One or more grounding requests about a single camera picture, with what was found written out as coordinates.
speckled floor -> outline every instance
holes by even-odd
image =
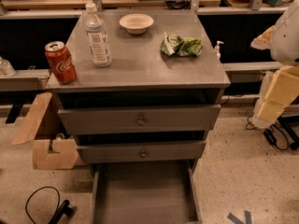
[[[32,223],[25,212],[27,199],[35,190],[52,186],[59,190],[61,202],[67,199],[76,206],[73,217],[60,223],[89,223],[93,190],[89,168],[34,170],[32,143],[10,144],[22,116],[14,124],[5,124],[8,110],[0,106],[0,220]],[[269,146],[261,131],[247,130],[252,110],[250,103],[227,103],[209,133],[193,175],[204,224],[299,223],[299,149],[279,151]],[[285,145],[284,137],[275,134],[278,144]],[[29,202],[28,212],[36,223],[48,223],[56,204],[56,192],[43,189]],[[245,211],[250,214],[247,222]]]

yellow object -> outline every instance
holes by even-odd
[[[277,120],[285,107],[290,105],[298,95],[299,67],[287,66],[279,69],[273,75],[262,105],[252,122],[259,128],[267,128]]]

soda can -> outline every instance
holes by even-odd
[[[77,77],[72,55],[61,41],[50,42],[45,47],[45,55],[53,74],[61,84],[68,84]]]

small bowl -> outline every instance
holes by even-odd
[[[153,18],[145,14],[129,14],[120,19],[120,25],[134,35],[145,33],[152,24]]]

white robot part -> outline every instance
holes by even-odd
[[[299,95],[299,0],[294,0],[273,27],[270,52],[285,64],[270,79],[264,79],[252,124],[266,129],[275,123]]]
[[[294,0],[277,20],[271,37],[270,52],[274,60],[299,65],[299,0]]]

